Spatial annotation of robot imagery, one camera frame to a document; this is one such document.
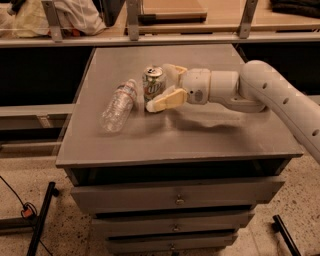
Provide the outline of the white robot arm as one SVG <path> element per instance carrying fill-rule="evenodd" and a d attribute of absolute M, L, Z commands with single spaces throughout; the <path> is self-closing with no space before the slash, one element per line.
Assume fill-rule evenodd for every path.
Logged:
<path fill-rule="evenodd" d="M 186 69 L 166 64 L 173 85 L 146 103 L 152 113 L 184 103 L 218 103 L 238 112 L 272 110 L 313 158 L 320 162 L 320 105 L 298 91 L 269 64 L 253 60 L 239 72 Z"/>

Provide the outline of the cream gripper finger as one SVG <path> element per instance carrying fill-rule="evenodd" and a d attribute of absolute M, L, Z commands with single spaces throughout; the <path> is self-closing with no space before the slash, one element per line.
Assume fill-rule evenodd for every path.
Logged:
<path fill-rule="evenodd" d="M 170 86 L 162 94 L 156 96 L 146 104 L 146 110 L 157 113 L 183 105 L 187 101 L 187 92 L 182 88 Z"/>
<path fill-rule="evenodd" d="M 167 80 L 175 86 L 179 85 L 181 76 L 187 71 L 185 67 L 173 64 L 163 64 L 162 68 L 167 77 Z"/>

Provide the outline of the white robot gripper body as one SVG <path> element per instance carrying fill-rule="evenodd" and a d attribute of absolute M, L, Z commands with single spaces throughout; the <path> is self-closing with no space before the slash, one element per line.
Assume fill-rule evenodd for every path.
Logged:
<path fill-rule="evenodd" d="M 190 69 L 180 80 L 181 86 L 187 92 L 187 102 L 204 105 L 208 101 L 211 72 L 208 69 Z"/>

